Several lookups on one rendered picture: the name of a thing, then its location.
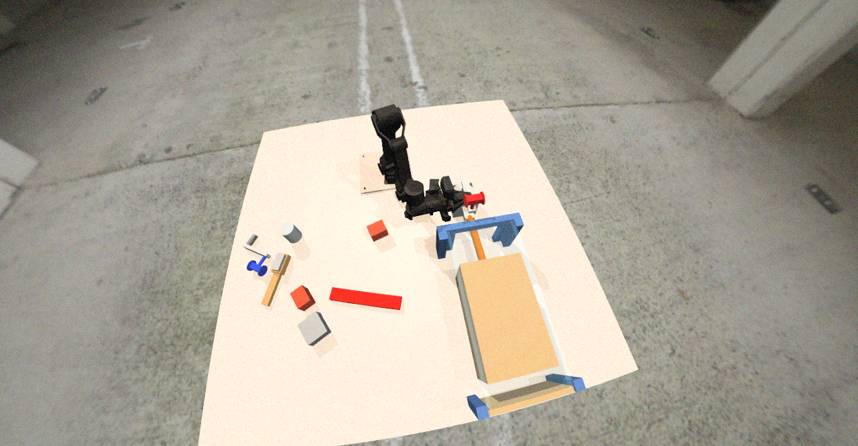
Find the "grey cylinder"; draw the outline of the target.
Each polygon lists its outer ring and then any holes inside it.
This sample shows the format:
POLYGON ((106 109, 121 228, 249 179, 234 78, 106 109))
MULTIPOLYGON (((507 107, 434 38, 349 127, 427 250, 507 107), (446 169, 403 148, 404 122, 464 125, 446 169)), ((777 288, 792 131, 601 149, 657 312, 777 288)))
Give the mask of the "grey cylinder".
POLYGON ((292 222, 281 224, 279 233, 282 234, 288 241, 295 243, 302 239, 302 232, 292 222))

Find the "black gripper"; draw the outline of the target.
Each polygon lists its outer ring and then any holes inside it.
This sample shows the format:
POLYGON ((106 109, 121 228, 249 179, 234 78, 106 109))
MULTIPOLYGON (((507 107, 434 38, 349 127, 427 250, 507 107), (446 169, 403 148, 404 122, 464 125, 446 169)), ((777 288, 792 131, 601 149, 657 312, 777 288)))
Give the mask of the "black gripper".
POLYGON ((463 195, 470 195, 471 192, 456 191, 452 185, 452 181, 448 175, 440 179, 441 190, 437 194, 429 195, 426 193, 425 204, 427 214, 433 215, 440 211, 442 222, 450 222, 451 216, 448 214, 464 204, 463 195))

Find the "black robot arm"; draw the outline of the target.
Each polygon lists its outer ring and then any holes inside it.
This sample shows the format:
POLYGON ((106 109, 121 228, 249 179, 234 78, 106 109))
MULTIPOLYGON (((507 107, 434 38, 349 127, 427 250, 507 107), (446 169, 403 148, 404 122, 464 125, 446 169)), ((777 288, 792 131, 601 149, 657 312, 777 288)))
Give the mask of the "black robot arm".
MULTIPOLYGON (((427 214, 425 204, 425 188, 421 181, 412 179, 410 160, 408 159, 408 143, 405 138, 406 120, 399 107, 394 104, 373 110, 371 121, 382 140, 383 155, 380 157, 380 169, 384 175, 384 185, 395 184, 395 195, 398 201, 406 202, 405 219, 427 214), (402 136, 396 137, 401 125, 402 136)), ((430 179, 429 195, 441 190, 439 179, 430 179)), ((427 193, 426 192, 426 193, 427 193)))

